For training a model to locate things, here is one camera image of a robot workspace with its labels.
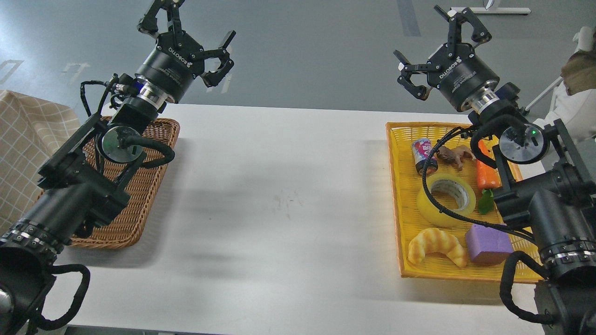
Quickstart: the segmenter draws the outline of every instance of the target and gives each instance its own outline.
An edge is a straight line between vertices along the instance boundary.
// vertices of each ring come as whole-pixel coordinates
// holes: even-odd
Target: yellow basket
[[[436,122],[389,122],[387,128],[387,140],[389,142],[389,161],[391,167],[391,180],[393,187],[393,206],[395,210],[395,233],[398,245],[399,269],[402,277],[455,279],[455,280],[476,280],[476,281],[500,281],[503,271],[503,263],[499,265],[479,265],[468,263],[465,268],[457,267],[447,257],[440,254],[428,255],[422,263],[414,265],[408,261],[408,244],[420,231],[434,227],[422,217],[416,205],[416,197],[422,188],[422,178],[417,173],[412,153],[412,143],[419,138],[428,138],[433,145],[441,139],[448,131],[457,126],[468,127],[458,123],[436,123]],[[487,141],[488,148],[497,143],[496,139]],[[456,137],[447,142],[447,147],[454,148],[465,144],[470,146],[469,139]],[[445,172],[458,175],[465,180],[474,192],[476,198],[481,193],[476,186],[476,163],[471,160],[464,160],[464,169],[457,172],[450,165],[439,161],[437,173]],[[487,215],[480,215],[474,211],[468,217],[490,223],[502,223],[501,216],[496,212],[489,212]],[[455,235],[461,245],[467,249],[465,234],[471,224],[461,222],[461,226],[454,228],[440,228]],[[522,250],[538,262],[538,250],[536,246],[528,241],[509,235],[514,250]],[[533,284],[540,279],[526,265],[517,264],[515,282]]]

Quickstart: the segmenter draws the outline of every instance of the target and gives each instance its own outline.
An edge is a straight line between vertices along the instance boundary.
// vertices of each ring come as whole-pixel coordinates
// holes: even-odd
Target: purple block
[[[513,252],[506,232],[473,224],[465,234],[468,253],[473,263],[499,264]]]

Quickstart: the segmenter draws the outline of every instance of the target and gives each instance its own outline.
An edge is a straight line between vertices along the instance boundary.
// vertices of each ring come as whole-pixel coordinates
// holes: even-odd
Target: yellow tape roll
[[[435,173],[426,178],[426,183],[431,193],[437,191],[453,197],[457,202],[458,208],[450,209],[457,214],[468,216],[476,207],[474,190],[472,190],[472,187],[465,180],[458,176],[448,173]],[[439,209],[426,196],[424,188],[420,188],[420,192],[418,192],[417,204],[420,214],[433,225],[451,228],[463,223],[463,221],[452,218],[445,213],[439,213]]]

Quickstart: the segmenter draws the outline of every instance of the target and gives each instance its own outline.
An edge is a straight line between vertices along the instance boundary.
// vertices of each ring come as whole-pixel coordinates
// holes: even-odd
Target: toy animal
[[[444,162],[451,164],[457,171],[461,171],[464,168],[464,164],[461,162],[464,157],[472,158],[476,160],[476,157],[465,145],[460,145],[457,148],[449,149],[448,147],[442,146],[439,148],[437,157],[442,159]]]

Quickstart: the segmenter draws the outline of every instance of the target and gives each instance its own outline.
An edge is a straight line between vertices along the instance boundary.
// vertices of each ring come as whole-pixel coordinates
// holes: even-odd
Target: green leaf
[[[492,190],[482,190],[482,198],[478,200],[478,212],[482,215],[495,209],[495,199]]]

